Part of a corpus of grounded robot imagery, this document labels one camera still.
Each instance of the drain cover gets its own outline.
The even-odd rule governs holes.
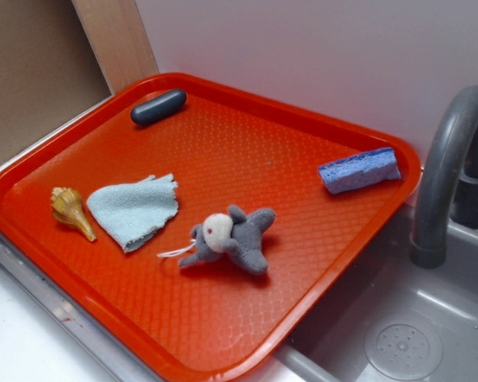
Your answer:
[[[368,330],[365,351],[370,363],[394,380],[420,380],[441,363],[442,344],[436,331],[419,318],[383,318]]]

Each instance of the sponge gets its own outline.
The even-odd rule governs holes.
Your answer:
[[[397,159],[389,147],[322,165],[319,174],[332,194],[361,189],[380,181],[400,179]]]

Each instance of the stuffed animal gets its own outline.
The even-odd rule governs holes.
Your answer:
[[[259,209],[247,216],[236,205],[230,205],[229,216],[223,213],[213,214],[191,230],[197,251],[179,260],[178,265],[188,268],[198,263],[217,261],[227,254],[247,272],[263,275],[268,270],[268,262],[262,254],[262,234],[271,227],[275,216],[272,209]]]

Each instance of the gray sink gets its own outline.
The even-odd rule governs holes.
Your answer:
[[[343,382],[478,381],[478,232],[451,223],[446,262],[424,269],[409,260],[412,214],[394,216],[286,345]]]

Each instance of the light blue cloth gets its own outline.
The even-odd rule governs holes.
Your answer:
[[[393,149],[367,151],[319,167],[330,193],[360,189],[384,180],[400,179]]]
[[[170,173],[159,179],[151,175],[138,183],[109,185],[87,199],[97,222],[124,252],[145,244],[177,214],[177,182]]]

